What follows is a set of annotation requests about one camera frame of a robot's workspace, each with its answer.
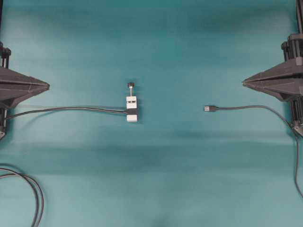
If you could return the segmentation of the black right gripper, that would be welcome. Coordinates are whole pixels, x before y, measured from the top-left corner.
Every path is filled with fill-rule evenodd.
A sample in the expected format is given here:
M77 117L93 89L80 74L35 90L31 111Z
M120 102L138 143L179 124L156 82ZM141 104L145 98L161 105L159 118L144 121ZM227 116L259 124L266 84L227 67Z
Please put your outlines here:
M281 44L285 61L303 56L303 34L291 34ZM281 63L243 81L243 86L274 96L279 101L290 101L292 128L303 135L303 80L282 79L303 72L302 65Z

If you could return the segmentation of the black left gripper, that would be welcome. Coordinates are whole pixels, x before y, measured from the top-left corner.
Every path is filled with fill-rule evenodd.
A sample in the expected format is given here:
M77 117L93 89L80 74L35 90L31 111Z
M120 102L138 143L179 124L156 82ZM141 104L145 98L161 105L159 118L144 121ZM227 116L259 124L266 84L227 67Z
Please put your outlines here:
M26 76L10 70L9 58L11 50L0 43L0 102L3 104L18 104L26 99L47 91L50 85L34 77ZM0 109L0 139L6 135L7 109Z

